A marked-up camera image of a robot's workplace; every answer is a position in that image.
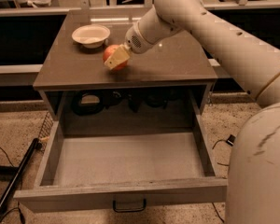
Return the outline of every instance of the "bowl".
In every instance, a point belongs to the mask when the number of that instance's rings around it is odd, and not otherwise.
[[[81,26],[72,33],[73,40],[88,49],[101,47],[109,36],[110,30],[102,25]]]

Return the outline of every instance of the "black handle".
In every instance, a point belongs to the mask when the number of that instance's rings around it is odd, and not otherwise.
[[[136,212],[142,212],[142,211],[144,211],[146,209],[146,207],[147,207],[147,200],[146,199],[143,200],[143,205],[141,207],[133,208],[133,209],[125,209],[125,208],[118,209],[116,207],[116,201],[113,201],[113,210],[116,213],[136,213]]]

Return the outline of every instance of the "open drawer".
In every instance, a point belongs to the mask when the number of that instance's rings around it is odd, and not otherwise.
[[[147,205],[224,202],[227,180],[216,176],[190,88],[166,107],[127,100],[98,114],[73,113],[73,92],[64,92],[31,190],[14,198],[33,212]]]

